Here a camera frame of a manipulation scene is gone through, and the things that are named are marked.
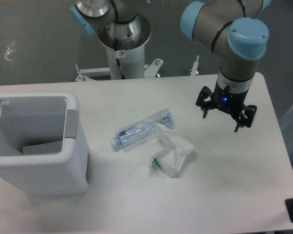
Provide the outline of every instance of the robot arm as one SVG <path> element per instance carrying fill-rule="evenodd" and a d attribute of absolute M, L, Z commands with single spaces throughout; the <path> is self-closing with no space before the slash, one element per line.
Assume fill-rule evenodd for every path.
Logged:
<path fill-rule="evenodd" d="M 235 132 L 251 127 L 255 117 L 257 107 L 245 106 L 244 100 L 269 37 L 266 25 L 249 17 L 270 1 L 218 0 L 213 5 L 196 1 L 181 17 L 181 30 L 222 59 L 214 92 L 203 87 L 196 105 L 204 112 L 203 118 L 212 109 L 230 114 L 237 123 Z"/>
<path fill-rule="evenodd" d="M 90 27 L 96 32 L 112 22 L 119 24 L 132 22 L 137 15 L 137 1 L 77 0 L 76 5 L 71 7 L 71 14 L 79 25 L 82 20 L 82 26 Z"/>

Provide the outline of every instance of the light blue joint cap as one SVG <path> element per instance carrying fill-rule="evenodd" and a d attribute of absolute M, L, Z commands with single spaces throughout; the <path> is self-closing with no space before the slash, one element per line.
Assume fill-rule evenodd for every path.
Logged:
<path fill-rule="evenodd" d="M 251 61 L 264 55 L 268 38 L 267 26 L 258 19 L 248 17 L 234 21 L 228 31 L 231 50 L 239 57 Z"/>
<path fill-rule="evenodd" d="M 263 6 L 262 6 L 262 10 L 264 10 L 270 3 L 271 3 L 272 0 L 263 0 Z"/>
<path fill-rule="evenodd" d="M 89 25 L 89 23 L 83 18 L 83 16 L 78 12 L 75 6 L 71 6 L 70 14 L 73 17 L 73 20 L 76 22 L 78 27 L 81 29 L 83 33 L 88 36 L 95 34 L 96 32 L 93 28 Z"/>
<path fill-rule="evenodd" d="M 185 11 L 182 13 L 180 19 L 180 28 L 181 31 L 191 40 L 193 40 L 193 29 L 196 22 L 196 18 L 204 6 L 204 3 L 200 1 L 194 1 L 191 3 Z"/>

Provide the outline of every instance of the gray floor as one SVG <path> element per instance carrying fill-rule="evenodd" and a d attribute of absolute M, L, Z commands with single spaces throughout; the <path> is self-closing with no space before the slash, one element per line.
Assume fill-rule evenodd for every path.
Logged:
<path fill-rule="evenodd" d="M 165 77 L 188 75 L 197 55 L 202 75 L 218 73 L 220 59 L 191 42 L 179 29 L 180 16 L 192 1 L 151 0 L 148 4 L 138 0 L 139 12 L 152 27 L 146 63 L 163 59 Z M 71 82 L 76 78 L 76 63 L 81 69 L 108 66 L 96 36 L 84 36 L 73 22 L 69 7 L 74 2 L 0 1 L 0 85 Z M 265 76 L 280 119 L 293 103 L 293 0 L 272 0 L 258 18 L 270 30 L 259 72 Z M 283 136 L 293 165 L 293 123 Z"/>

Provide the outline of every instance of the metal stand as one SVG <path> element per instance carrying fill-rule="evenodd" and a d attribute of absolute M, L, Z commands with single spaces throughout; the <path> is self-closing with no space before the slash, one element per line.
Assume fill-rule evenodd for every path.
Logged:
<path fill-rule="evenodd" d="M 151 65 L 145 65 L 145 78 L 159 78 L 159 70 L 164 64 L 164 61 L 156 58 Z M 77 78 L 76 81 L 95 81 L 95 79 L 89 77 L 102 77 L 110 76 L 110 68 L 92 68 L 92 69 L 79 69 L 76 64 Z"/>
<path fill-rule="evenodd" d="M 190 76 L 192 76 L 192 77 L 200 75 L 200 70 L 198 70 L 199 58 L 200 58 L 200 56 L 198 55 L 196 57 L 196 61 L 193 63 L 192 69 L 189 70 Z"/>
<path fill-rule="evenodd" d="M 293 105 L 286 111 L 280 120 L 280 129 L 283 131 L 293 121 Z"/>

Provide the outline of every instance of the metal robot mount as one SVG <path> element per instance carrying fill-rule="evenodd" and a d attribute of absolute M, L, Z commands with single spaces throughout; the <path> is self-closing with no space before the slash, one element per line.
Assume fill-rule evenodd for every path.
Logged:
<path fill-rule="evenodd" d="M 77 0 L 70 12 L 84 33 L 97 32 L 106 48 L 112 79 L 145 76 L 145 44 L 151 27 L 137 13 L 137 0 Z"/>
<path fill-rule="evenodd" d="M 236 121 L 235 132 L 251 127 L 257 107 L 244 105 L 269 37 L 267 26 L 250 17 L 271 0 L 218 0 L 212 5 L 195 1 L 183 12 L 181 30 L 217 54 L 222 63 L 214 92 L 204 86 L 196 105 L 204 112 L 218 109 Z"/>

